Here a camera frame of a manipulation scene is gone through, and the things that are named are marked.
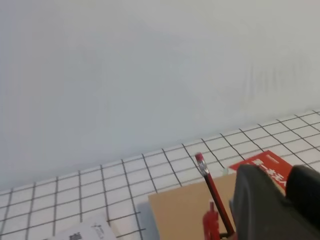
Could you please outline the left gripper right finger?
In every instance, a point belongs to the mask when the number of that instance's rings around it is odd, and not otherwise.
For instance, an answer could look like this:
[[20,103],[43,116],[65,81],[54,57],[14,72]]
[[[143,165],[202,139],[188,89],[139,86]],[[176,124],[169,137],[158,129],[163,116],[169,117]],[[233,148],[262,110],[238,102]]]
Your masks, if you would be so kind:
[[308,220],[320,219],[320,173],[304,165],[292,167],[285,195]]

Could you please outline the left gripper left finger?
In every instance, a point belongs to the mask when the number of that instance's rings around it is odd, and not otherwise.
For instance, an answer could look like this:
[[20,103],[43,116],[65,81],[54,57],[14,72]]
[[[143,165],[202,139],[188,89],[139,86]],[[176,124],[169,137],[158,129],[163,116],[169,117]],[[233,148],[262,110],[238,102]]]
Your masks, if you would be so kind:
[[320,219],[305,218],[259,167],[240,165],[231,212],[239,240],[318,240]]

